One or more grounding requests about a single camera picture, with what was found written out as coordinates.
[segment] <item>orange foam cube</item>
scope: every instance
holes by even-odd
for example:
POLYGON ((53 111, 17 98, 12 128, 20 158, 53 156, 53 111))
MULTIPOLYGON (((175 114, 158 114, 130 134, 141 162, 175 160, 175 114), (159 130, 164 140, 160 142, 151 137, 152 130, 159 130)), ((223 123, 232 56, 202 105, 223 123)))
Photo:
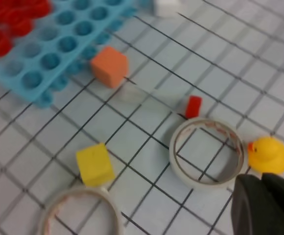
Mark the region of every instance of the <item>orange foam cube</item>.
POLYGON ((128 73, 127 57, 112 47, 105 47, 90 61, 95 77, 110 88, 117 87, 128 73))

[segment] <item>red cube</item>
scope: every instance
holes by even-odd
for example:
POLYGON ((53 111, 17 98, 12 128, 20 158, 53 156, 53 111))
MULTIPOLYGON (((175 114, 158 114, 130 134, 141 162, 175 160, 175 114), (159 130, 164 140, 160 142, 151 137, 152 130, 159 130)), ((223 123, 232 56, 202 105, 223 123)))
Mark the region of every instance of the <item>red cube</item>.
POLYGON ((196 118, 200 115, 200 108, 202 104, 202 98, 191 95, 186 109, 186 118, 196 118))

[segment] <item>yellow foam cube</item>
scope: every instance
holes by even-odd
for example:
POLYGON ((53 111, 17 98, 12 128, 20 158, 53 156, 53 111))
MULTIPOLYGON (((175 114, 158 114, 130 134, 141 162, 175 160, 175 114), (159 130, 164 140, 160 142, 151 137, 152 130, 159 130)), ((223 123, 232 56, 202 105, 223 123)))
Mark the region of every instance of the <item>yellow foam cube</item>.
POLYGON ((80 150, 76 156, 81 178, 86 186, 97 187, 115 178, 105 144, 80 150))

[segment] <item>white cube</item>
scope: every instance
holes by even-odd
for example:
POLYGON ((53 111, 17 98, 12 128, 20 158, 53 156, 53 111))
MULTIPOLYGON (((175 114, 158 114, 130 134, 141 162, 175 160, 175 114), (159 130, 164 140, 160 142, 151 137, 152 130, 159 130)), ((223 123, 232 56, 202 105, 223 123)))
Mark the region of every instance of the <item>white cube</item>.
POLYGON ((173 17, 180 9, 180 0, 153 0, 154 14, 158 17, 173 17))

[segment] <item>clear tape roll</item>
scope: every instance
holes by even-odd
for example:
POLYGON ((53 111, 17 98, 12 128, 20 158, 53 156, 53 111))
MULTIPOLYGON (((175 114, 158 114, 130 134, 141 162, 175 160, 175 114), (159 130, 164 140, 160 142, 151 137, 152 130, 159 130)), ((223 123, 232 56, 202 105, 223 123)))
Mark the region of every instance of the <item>clear tape roll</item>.
POLYGON ((223 121, 217 119, 208 119, 208 118, 192 118, 181 124, 170 140, 169 144, 169 160, 175 174, 191 188, 203 188, 203 189, 211 189, 211 188, 224 188, 232 184, 237 175, 241 173, 245 173, 247 169, 247 160, 246 160, 246 151, 244 143, 241 137, 238 135, 237 130, 234 127, 226 124, 223 121), (196 128, 213 128, 217 132, 223 134, 228 139, 230 139, 236 148, 237 152, 237 167, 235 171, 232 173, 230 177, 221 181, 214 183, 204 183, 200 182, 197 179, 191 177, 179 164, 178 156, 176 151, 177 142, 181 139, 185 139, 192 133, 196 128))
POLYGON ((108 191, 104 188, 86 188, 86 187, 74 187, 68 189, 53 199, 53 201, 47 206, 43 213, 38 227, 38 235, 51 235, 49 222, 54 219, 59 212, 60 207, 71 197, 78 197, 82 195, 95 196, 100 200, 106 202, 110 208, 114 217, 114 230, 113 235, 123 235, 123 225, 121 221, 121 214, 117 209, 115 203, 110 197, 108 191))

